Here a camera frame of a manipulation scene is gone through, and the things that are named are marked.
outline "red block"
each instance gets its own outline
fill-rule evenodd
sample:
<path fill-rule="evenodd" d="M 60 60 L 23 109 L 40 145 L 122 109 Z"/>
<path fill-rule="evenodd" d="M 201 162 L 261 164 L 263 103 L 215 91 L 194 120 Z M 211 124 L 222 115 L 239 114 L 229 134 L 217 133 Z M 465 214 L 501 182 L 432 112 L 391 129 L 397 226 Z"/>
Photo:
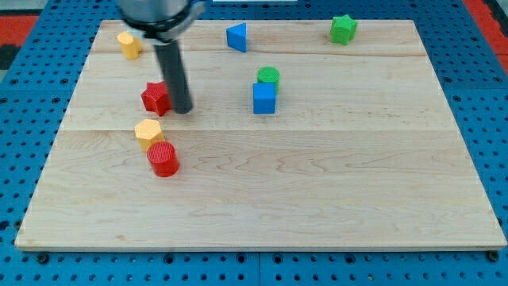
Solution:
<path fill-rule="evenodd" d="M 166 141 L 152 145 L 146 152 L 146 157 L 150 161 L 154 173 L 161 177 L 172 176 L 180 167 L 175 147 Z"/>
<path fill-rule="evenodd" d="M 141 99 L 147 111 L 153 111 L 159 116 L 163 116 L 166 111 L 171 109 L 169 94 L 164 81 L 147 83 L 146 90 L 141 94 Z"/>

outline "blue block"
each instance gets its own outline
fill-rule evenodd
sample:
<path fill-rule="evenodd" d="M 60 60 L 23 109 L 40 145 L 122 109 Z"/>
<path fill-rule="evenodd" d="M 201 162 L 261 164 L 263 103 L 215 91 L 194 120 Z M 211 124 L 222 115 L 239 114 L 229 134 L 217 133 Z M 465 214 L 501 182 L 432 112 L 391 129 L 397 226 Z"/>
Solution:
<path fill-rule="evenodd" d="M 239 24 L 226 30 L 228 46 L 240 52 L 247 52 L 247 24 Z"/>
<path fill-rule="evenodd" d="M 275 84 L 254 83 L 252 85 L 254 114 L 275 113 Z"/>

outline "wood grain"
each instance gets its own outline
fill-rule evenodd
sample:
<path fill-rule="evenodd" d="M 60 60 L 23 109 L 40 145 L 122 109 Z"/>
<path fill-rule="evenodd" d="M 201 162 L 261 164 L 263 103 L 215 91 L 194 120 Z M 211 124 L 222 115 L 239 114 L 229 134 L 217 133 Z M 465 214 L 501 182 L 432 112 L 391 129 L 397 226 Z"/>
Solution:
<path fill-rule="evenodd" d="M 418 251 L 506 240 L 412 21 L 197 21 L 180 41 L 196 107 L 147 113 L 152 47 L 125 60 L 104 21 L 18 233 L 28 251 Z M 252 114 L 264 65 L 277 113 Z M 133 127 L 161 121 L 180 170 L 152 174 Z"/>

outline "red star block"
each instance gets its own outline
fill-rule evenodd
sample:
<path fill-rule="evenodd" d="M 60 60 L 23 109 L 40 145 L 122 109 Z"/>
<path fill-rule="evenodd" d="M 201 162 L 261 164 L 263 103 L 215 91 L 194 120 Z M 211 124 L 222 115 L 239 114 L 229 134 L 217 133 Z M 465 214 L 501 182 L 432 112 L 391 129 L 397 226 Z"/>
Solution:
<path fill-rule="evenodd" d="M 166 83 L 147 83 L 146 90 L 141 94 L 144 108 L 147 111 L 153 111 L 159 116 L 163 116 L 166 111 L 171 109 L 169 96 L 167 94 Z"/>

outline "green block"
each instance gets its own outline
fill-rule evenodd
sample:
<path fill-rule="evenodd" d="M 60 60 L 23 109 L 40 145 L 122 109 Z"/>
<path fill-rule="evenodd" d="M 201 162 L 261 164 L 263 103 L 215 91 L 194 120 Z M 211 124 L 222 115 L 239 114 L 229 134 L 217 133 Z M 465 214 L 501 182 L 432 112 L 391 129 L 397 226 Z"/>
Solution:
<path fill-rule="evenodd" d="M 279 93 L 279 70 L 273 67 L 263 67 L 257 71 L 257 82 L 258 83 L 274 83 L 275 92 Z"/>
<path fill-rule="evenodd" d="M 350 40 L 355 38 L 357 26 L 358 21 L 351 19 L 347 14 L 341 17 L 333 17 L 332 27 L 330 28 L 332 43 L 347 45 Z"/>

